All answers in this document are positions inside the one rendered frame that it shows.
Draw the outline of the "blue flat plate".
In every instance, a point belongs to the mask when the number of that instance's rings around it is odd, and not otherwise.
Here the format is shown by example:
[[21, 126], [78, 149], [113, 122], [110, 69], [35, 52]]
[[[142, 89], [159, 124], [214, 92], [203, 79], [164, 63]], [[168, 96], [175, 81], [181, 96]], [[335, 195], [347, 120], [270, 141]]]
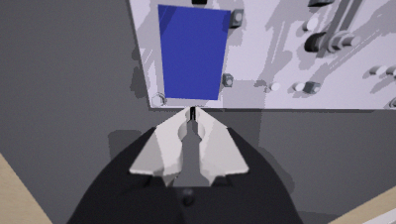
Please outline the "blue flat plate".
[[231, 11], [157, 9], [164, 97], [218, 100]]

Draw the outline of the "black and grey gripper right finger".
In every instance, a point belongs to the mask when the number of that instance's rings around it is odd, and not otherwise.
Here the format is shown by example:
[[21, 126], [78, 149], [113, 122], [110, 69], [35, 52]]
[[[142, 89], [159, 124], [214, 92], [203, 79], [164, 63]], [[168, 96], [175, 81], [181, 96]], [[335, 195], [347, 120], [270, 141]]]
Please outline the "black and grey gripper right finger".
[[282, 180], [269, 162], [232, 128], [228, 128], [198, 106], [200, 172], [211, 186], [222, 175], [227, 186], [246, 191], [269, 206], [286, 224], [304, 224]]

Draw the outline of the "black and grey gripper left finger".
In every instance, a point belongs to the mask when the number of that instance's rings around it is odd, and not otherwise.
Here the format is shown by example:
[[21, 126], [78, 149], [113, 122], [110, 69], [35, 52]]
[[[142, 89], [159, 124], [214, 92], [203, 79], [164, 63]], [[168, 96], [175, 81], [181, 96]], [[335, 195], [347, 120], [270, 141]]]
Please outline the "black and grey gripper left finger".
[[182, 139], [192, 115], [188, 106], [123, 149], [93, 180], [66, 224], [85, 224], [116, 198], [149, 187], [154, 176], [173, 186], [182, 170]]

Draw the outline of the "white fixture plate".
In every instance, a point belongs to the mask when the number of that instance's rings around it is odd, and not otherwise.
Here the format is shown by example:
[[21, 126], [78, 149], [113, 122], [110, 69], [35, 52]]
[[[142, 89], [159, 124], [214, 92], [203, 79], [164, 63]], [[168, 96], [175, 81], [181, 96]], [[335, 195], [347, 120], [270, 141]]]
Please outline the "white fixture plate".
[[[349, 109], [396, 110], [395, 75], [386, 70], [396, 65], [396, 0], [366, 0], [349, 32], [360, 42], [333, 58], [316, 58], [304, 50], [306, 40], [327, 32], [341, 0], [323, 7], [308, 7], [310, 0], [130, 0], [151, 108], [213, 109]], [[218, 100], [166, 98], [152, 103], [155, 93], [164, 95], [157, 4], [205, 9], [244, 9], [242, 25], [229, 29]], [[318, 19], [314, 30], [303, 23]], [[370, 74], [385, 65], [382, 74]], [[222, 83], [223, 73], [233, 78], [232, 87]], [[279, 89], [269, 89], [272, 82]], [[295, 82], [320, 83], [317, 94], [294, 90]]]

